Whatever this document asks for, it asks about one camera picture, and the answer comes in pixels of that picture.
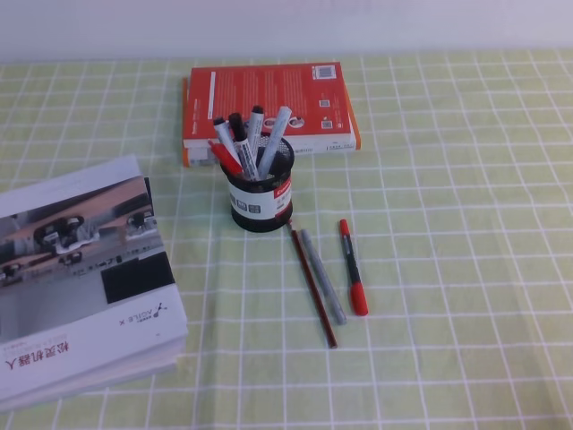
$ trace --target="red marker cap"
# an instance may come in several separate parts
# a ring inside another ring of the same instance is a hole
[[[366,303],[366,296],[364,295],[364,288],[362,282],[355,282],[350,288],[350,300],[355,314],[365,316],[368,314],[368,304]]]
[[[231,172],[231,174],[239,175],[240,173],[243,173],[243,168],[239,163],[236,162],[236,160],[229,153],[227,148],[225,148],[225,145],[223,143],[214,143],[212,141],[209,141],[209,146],[211,147],[211,150],[218,158],[218,160],[221,162],[221,164],[229,172]]]
[[[350,228],[348,228],[348,223],[345,219],[340,220],[340,234],[342,236],[350,236]]]

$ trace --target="barcode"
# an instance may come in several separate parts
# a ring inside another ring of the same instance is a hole
[[[334,65],[317,65],[314,67],[314,79],[337,79]]]

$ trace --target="black mesh pen holder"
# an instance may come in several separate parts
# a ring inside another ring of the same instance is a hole
[[[257,167],[268,143],[269,134],[262,133]],[[266,233],[288,222],[293,214],[290,174],[294,163],[295,152],[290,143],[282,139],[269,174],[260,181],[247,181],[242,175],[235,176],[221,166],[227,175],[231,215],[239,227],[255,233]]]

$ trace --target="red pen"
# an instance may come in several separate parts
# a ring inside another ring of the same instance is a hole
[[[344,256],[346,258],[346,265],[348,266],[348,273],[350,275],[350,301],[355,310],[355,314],[365,316],[368,314],[368,304],[366,303],[366,296],[364,295],[364,288],[362,281],[360,281],[360,273],[358,273],[358,266],[356,265],[355,251],[352,248],[352,241],[350,240],[350,229],[345,219],[340,220],[340,235],[342,236],[342,246],[344,248]]]
[[[212,141],[209,141],[209,146],[211,147],[211,150],[215,154],[215,157],[218,158],[221,164],[229,172],[231,172],[233,175],[239,175],[243,173],[243,168],[239,163],[236,162],[236,160],[229,153],[227,148],[225,148],[225,145],[223,143],[214,143]]]

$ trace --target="silver marker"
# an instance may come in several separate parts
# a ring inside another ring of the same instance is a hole
[[[293,111],[287,106],[283,106],[278,111],[277,120],[272,127],[272,132],[270,132],[269,143],[267,144],[267,148],[265,148],[261,162],[259,163],[259,177],[263,179],[266,179],[269,174],[270,166],[272,166],[275,155],[277,155],[280,140],[283,138],[283,134],[287,129],[288,120],[292,113]]]
[[[338,301],[337,293],[334,291],[332,284],[330,283],[329,274],[324,269],[322,265],[321,258],[319,254],[314,249],[312,245],[311,235],[309,234],[307,229],[300,230],[301,239],[303,239],[303,246],[306,254],[308,255],[308,259],[311,262],[311,266],[314,269],[314,273],[316,273],[316,279],[319,282],[319,285],[322,288],[322,293],[326,297],[327,302],[329,303],[330,309],[334,314],[337,323],[340,325],[346,324],[346,315],[344,315],[344,311],[342,310],[342,306]]]
[[[251,118],[249,119],[249,131],[247,137],[249,145],[251,146],[251,153],[257,158],[259,152],[259,142],[261,141],[262,121],[265,115],[263,114],[262,107],[255,105],[252,107]]]
[[[231,157],[235,159],[235,161],[241,164],[241,160],[239,159],[239,155],[236,153],[235,144],[233,143],[233,138],[231,137],[231,133],[229,132],[229,127],[225,120],[222,117],[215,118],[213,120],[213,126],[215,127],[215,131],[217,132],[218,141],[223,143]]]

